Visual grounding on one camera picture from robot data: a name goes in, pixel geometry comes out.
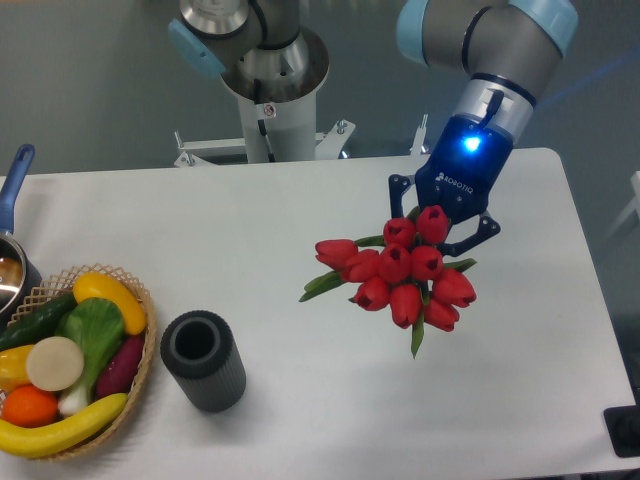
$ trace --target tulip bouquet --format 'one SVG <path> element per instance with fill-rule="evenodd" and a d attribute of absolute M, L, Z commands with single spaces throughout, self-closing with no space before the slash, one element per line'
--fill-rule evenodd
<path fill-rule="evenodd" d="M 346 283 L 359 284 L 349 300 L 367 311 L 390 306 L 397 326 L 412 327 L 411 353 L 415 358 L 425 323 L 450 332 L 460 319 L 456 307 L 466 308 L 476 299 L 463 274 L 475 260 L 445 263 L 438 250 L 449 229 L 449 219 L 436 205 L 422 212 L 415 208 L 407 217 L 389 220 L 382 235 L 318 242 L 316 258 L 332 270 L 309 282 L 300 301 Z"/>

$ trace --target white vegetable slice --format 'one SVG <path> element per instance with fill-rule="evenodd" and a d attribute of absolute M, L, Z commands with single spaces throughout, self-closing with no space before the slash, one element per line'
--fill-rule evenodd
<path fill-rule="evenodd" d="M 80 347 L 66 337 L 36 343 L 27 356 L 27 376 L 40 390 L 58 392 L 74 384 L 84 368 Z"/>

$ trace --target bok choy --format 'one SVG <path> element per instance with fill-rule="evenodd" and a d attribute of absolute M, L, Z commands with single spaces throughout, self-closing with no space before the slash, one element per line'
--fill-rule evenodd
<path fill-rule="evenodd" d="M 122 341 L 124 321 L 113 302 L 88 298 L 62 319 L 56 334 L 73 340 L 84 354 L 82 375 L 62 392 L 58 402 L 60 413 L 67 417 L 92 402 L 94 385 Z"/>

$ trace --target yellow bell pepper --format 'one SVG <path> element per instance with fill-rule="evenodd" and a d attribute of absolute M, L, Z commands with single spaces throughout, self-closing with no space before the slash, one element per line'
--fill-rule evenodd
<path fill-rule="evenodd" d="M 126 403 L 126 393 L 114 393 L 71 417 L 37 428 L 16 427 L 0 420 L 0 450 L 27 458 L 53 455 L 102 430 L 122 413 Z"/>
<path fill-rule="evenodd" d="M 88 298 L 104 298 L 116 304 L 127 335 L 138 335 L 147 326 L 147 317 L 136 297 L 122 283 L 99 272 L 82 274 L 73 284 L 73 296 L 80 303 Z"/>
<path fill-rule="evenodd" d="M 0 390 L 10 392 L 31 383 L 27 376 L 27 355 L 33 345 L 10 348 L 0 352 Z"/>

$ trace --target red tulip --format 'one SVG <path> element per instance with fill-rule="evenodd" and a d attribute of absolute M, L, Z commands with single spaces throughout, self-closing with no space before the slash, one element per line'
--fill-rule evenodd
<path fill-rule="evenodd" d="M 444 242 L 449 234 L 449 219 L 440 205 L 427 207 L 418 216 L 416 227 L 422 240 L 437 245 Z"/>
<path fill-rule="evenodd" d="M 324 240 L 316 243 L 316 258 L 319 262 L 339 272 L 344 270 L 347 260 L 358 253 L 353 240 Z"/>
<path fill-rule="evenodd" d="M 389 283 L 398 283 L 411 275 L 411 254 L 397 243 L 391 243 L 380 254 L 378 274 Z"/>
<path fill-rule="evenodd" d="M 436 328 L 450 332 L 455 323 L 460 320 L 460 313 L 453 306 L 442 303 L 435 298 L 429 300 L 429 304 L 424 307 L 424 321 Z"/>
<path fill-rule="evenodd" d="M 366 282 L 378 274 L 379 260 L 380 253 L 377 250 L 371 248 L 361 250 L 347 260 L 342 271 L 342 280 L 353 283 Z"/>
<path fill-rule="evenodd" d="M 416 226 L 408 218 L 392 218 L 385 224 L 382 236 L 386 245 L 397 243 L 410 249 L 416 236 Z"/>
<path fill-rule="evenodd" d="M 411 275 L 415 280 L 433 280 L 441 271 L 442 254 L 437 249 L 420 246 L 411 251 Z"/>
<path fill-rule="evenodd" d="M 389 285 L 380 277 L 373 277 L 358 287 L 353 299 L 368 312 L 382 310 L 389 305 Z"/>
<path fill-rule="evenodd" d="M 471 282 L 453 268 L 445 268 L 433 281 L 432 295 L 443 303 L 462 308 L 468 307 L 477 298 Z"/>
<path fill-rule="evenodd" d="M 422 295 L 414 284 L 398 285 L 389 299 L 391 317 L 400 328 L 408 328 L 418 321 L 422 311 Z"/>

